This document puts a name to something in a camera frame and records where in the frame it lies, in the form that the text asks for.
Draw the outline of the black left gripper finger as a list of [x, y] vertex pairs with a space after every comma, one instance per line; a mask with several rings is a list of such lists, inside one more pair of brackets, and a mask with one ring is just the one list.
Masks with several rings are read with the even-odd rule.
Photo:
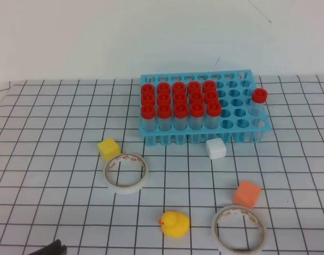
[[63, 245], [60, 239], [57, 239], [29, 255], [67, 255], [67, 246]]

